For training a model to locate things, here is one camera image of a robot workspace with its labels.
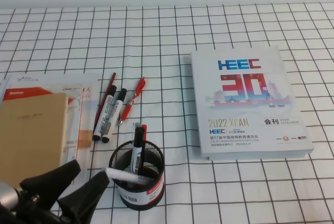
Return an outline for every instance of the stack of papers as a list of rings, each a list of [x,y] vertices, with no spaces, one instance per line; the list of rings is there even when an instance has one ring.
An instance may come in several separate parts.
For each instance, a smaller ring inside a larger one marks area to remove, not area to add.
[[[198,51],[192,68],[202,156],[295,158],[313,150],[277,47]]]
[[[67,122],[61,164],[77,159],[87,180],[94,119],[99,102],[98,74],[11,74],[0,88],[0,101],[64,92],[68,96]]]

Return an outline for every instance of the book cover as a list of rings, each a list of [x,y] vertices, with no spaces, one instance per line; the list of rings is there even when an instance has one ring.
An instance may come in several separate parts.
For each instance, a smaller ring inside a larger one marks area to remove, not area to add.
[[[61,164],[65,93],[4,101],[0,107],[0,180],[13,187]]]
[[[192,68],[203,156],[313,150],[277,47],[198,51]]]

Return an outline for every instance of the white grid mat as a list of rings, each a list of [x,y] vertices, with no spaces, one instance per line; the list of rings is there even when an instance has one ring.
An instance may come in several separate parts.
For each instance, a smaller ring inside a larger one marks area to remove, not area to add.
[[[99,73],[114,84],[147,84],[108,144],[92,145],[91,175],[148,125],[163,149],[159,205],[125,207],[111,184],[92,223],[333,223],[334,3],[203,7],[0,10],[0,81],[7,73]],[[303,159],[209,162],[199,156],[193,50],[278,45],[315,150]]]

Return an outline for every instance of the pen holder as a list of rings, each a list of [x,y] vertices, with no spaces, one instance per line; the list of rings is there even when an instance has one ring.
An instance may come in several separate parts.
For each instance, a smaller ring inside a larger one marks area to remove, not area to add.
[[[133,142],[126,142],[119,146],[111,155],[109,167],[130,172]],[[113,179],[120,191],[123,203],[133,210],[147,210],[161,200],[165,185],[163,173],[165,168],[161,150],[153,143],[145,142],[143,176],[153,180],[147,185],[138,185],[130,182]]]

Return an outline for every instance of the red pen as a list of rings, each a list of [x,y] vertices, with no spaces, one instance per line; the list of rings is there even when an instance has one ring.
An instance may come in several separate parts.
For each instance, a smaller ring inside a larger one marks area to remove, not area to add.
[[[121,120],[120,120],[120,123],[119,123],[119,126],[126,120],[126,117],[127,115],[129,114],[131,108],[132,108],[132,105],[134,104],[135,102],[135,99],[140,95],[142,89],[144,88],[145,86],[145,77],[141,78],[138,82],[138,85],[134,91],[134,95],[132,96],[132,98],[130,99],[128,105],[126,106],[124,112],[122,113],[122,116],[121,116]]]

